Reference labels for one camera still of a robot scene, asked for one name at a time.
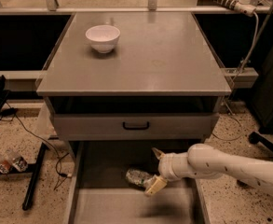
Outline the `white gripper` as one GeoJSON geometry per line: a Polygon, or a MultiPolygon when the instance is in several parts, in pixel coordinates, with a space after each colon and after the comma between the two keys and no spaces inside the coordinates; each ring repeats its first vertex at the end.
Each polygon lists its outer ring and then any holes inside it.
{"type": "Polygon", "coordinates": [[[143,182],[145,187],[144,194],[146,196],[157,194],[167,186],[168,181],[178,181],[192,174],[191,167],[188,163],[188,154],[186,152],[165,154],[156,147],[153,147],[152,151],[159,160],[158,171],[161,176],[153,175],[143,182]]]}

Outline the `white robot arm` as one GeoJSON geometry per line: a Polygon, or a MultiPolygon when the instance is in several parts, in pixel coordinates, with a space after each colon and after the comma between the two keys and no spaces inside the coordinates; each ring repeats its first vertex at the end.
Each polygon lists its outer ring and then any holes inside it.
{"type": "Polygon", "coordinates": [[[195,144],[183,153],[164,153],[155,147],[152,150],[159,160],[159,175],[149,181],[144,192],[147,196],[155,195],[169,182],[183,178],[212,179],[220,174],[273,196],[273,161],[230,155],[205,144],[195,144]]]}

